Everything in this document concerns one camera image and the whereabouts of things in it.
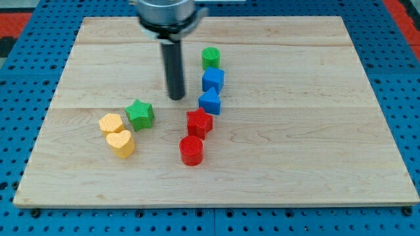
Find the yellow heart block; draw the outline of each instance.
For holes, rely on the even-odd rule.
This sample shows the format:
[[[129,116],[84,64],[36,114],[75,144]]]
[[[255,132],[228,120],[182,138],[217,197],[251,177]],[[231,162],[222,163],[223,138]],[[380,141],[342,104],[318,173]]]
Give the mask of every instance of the yellow heart block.
[[[107,137],[109,133],[121,132],[125,130],[123,119],[118,114],[106,114],[103,118],[99,120],[99,127],[103,135]]]
[[[136,148],[130,130],[123,130],[119,133],[109,133],[109,135],[106,136],[106,142],[111,147],[113,153],[120,158],[127,158]]]

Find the blue block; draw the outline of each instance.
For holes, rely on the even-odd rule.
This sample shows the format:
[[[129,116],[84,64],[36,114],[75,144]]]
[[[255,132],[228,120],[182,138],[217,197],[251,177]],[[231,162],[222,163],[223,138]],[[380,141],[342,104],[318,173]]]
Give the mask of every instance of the blue block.
[[[209,67],[203,75],[203,91],[215,88],[217,94],[221,93],[224,84],[224,71],[222,69]]]
[[[221,100],[219,99],[215,88],[210,88],[198,98],[198,106],[203,108],[206,113],[214,115],[221,114]]]

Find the wooden board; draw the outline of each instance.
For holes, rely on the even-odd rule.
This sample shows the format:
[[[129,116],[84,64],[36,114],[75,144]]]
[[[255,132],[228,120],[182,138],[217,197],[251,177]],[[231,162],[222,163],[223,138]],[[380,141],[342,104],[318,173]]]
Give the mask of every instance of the wooden board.
[[[179,158],[201,50],[220,48],[222,114],[194,168]],[[169,100],[159,44],[136,18],[86,18],[14,203],[22,208],[362,207],[418,194],[339,17],[206,18],[183,44],[187,95]],[[134,99],[154,128],[114,157],[98,127]]]

